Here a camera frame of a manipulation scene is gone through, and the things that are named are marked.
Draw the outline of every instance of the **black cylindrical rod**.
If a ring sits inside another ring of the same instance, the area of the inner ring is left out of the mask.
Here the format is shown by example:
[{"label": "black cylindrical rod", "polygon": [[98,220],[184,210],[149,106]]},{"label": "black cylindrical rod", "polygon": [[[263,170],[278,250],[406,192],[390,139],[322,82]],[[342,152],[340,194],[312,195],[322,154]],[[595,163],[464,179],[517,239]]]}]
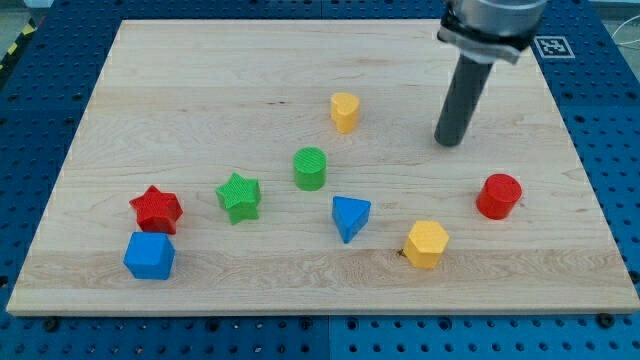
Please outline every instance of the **black cylindrical rod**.
[{"label": "black cylindrical rod", "polygon": [[462,142],[492,65],[477,63],[460,54],[436,127],[435,138],[441,145],[456,146]]}]

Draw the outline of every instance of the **red cylinder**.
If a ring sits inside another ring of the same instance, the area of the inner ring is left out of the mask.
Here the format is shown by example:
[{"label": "red cylinder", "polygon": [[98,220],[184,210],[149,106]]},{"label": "red cylinder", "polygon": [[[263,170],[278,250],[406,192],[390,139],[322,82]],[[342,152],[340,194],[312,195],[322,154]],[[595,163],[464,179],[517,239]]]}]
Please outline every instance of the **red cylinder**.
[{"label": "red cylinder", "polygon": [[516,179],[506,174],[494,174],[485,181],[476,206],[489,219],[501,220],[509,216],[521,196],[522,188]]}]

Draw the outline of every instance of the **plastic toy block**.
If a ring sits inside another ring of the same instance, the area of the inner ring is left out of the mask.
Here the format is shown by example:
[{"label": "plastic toy block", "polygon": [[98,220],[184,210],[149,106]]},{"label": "plastic toy block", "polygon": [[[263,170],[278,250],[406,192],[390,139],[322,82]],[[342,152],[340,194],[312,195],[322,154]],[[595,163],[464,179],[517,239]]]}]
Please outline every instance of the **plastic toy block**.
[{"label": "plastic toy block", "polygon": [[135,232],[131,235],[124,264],[136,279],[166,280],[174,255],[175,249],[167,234]]},{"label": "plastic toy block", "polygon": [[296,186],[305,191],[315,191],[324,186],[327,178],[327,157],[316,147],[298,150],[293,156]]},{"label": "plastic toy block", "polygon": [[449,242],[449,235],[437,221],[416,221],[409,232],[404,254],[411,265],[433,269]]},{"label": "plastic toy block", "polygon": [[178,198],[151,185],[144,195],[129,201],[136,210],[137,222],[144,232],[176,233],[176,221],[182,215]]},{"label": "plastic toy block", "polygon": [[220,207],[229,214],[231,224],[245,219],[258,219],[260,186],[257,179],[245,179],[233,173],[226,184],[216,189]]},{"label": "plastic toy block", "polygon": [[358,231],[367,224],[370,209],[371,202],[367,200],[333,197],[333,220],[345,244],[351,242]]},{"label": "plastic toy block", "polygon": [[494,174],[485,181],[476,199],[476,206],[489,219],[501,220],[509,216],[521,196],[522,188],[516,179],[505,174]]},{"label": "plastic toy block", "polygon": [[338,132],[347,134],[358,125],[360,99],[349,93],[331,95],[331,119],[336,123]]}]

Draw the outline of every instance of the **red star block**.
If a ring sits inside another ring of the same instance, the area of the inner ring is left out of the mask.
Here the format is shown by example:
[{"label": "red star block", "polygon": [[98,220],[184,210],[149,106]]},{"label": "red star block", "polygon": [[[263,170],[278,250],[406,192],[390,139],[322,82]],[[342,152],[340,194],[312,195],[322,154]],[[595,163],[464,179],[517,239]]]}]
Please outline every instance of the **red star block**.
[{"label": "red star block", "polygon": [[176,233],[176,221],[182,215],[178,198],[151,185],[144,195],[129,201],[136,210],[137,222],[144,232]]}]

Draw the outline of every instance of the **green cylinder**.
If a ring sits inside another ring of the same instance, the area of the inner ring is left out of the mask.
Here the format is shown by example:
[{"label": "green cylinder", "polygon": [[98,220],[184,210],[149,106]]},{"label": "green cylinder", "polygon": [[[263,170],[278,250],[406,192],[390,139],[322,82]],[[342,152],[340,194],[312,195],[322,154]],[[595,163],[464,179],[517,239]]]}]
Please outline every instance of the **green cylinder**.
[{"label": "green cylinder", "polygon": [[318,190],[327,178],[327,156],[317,147],[302,148],[293,157],[293,168],[300,190]]}]

